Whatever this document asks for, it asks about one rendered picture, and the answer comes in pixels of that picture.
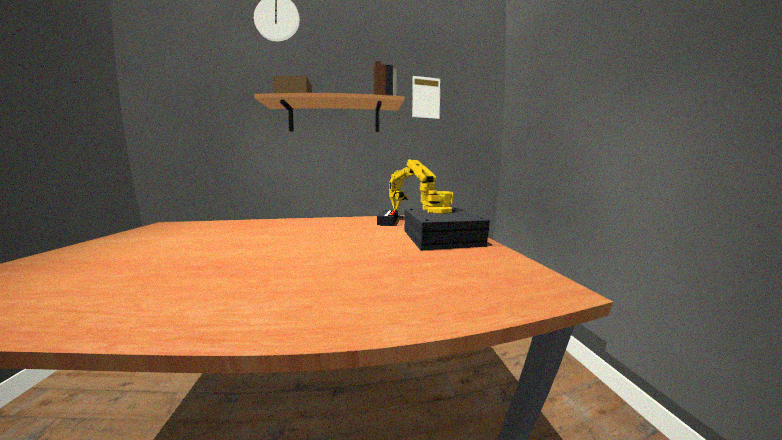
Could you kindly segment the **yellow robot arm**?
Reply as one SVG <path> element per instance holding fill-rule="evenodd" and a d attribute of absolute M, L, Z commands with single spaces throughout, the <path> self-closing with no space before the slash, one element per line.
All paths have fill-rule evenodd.
<path fill-rule="evenodd" d="M 423 204 L 423 210 L 428 210 L 428 213 L 452 213 L 452 208 L 450 208 L 452 193 L 446 191 L 432 191 L 435 190 L 435 183 L 433 182 L 436 181 L 436 176 L 428 168 L 423 166 L 418 160 L 408 160 L 407 165 L 407 168 L 401 170 L 400 172 L 396 171 L 394 174 L 392 174 L 391 180 L 389 182 L 389 190 L 399 190 L 403 186 L 404 179 L 416 175 L 420 181 L 423 182 L 420 183 L 421 203 Z M 425 176 L 423 176 L 421 171 Z"/>

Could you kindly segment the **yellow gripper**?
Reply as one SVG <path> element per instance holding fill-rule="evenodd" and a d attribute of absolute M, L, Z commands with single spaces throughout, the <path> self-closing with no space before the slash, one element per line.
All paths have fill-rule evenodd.
<path fill-rule="evenodd" d="M 401 190 L 390 190 L 389 197 L 391 199 L 394 210 L 397 210 L 400 207 L 401 200 L 410 199 L 407 195 L 404 194 L 404 191 Z M 396 203 L 396 199 L 397 199 L 397 203 Z"/>

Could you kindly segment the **black power strip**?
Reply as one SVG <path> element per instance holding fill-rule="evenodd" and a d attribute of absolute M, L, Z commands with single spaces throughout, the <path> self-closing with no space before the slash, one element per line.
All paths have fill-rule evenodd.
<path fill-rule="evenodd" d="M 394 216 L 394 223 L 393 223 L 393 216 Z M 405 216 L 398 216 L 398 210 L 383 210 L 377 216 L 377 225 L 394 226 L 398 217 L 405 218 Z"/>

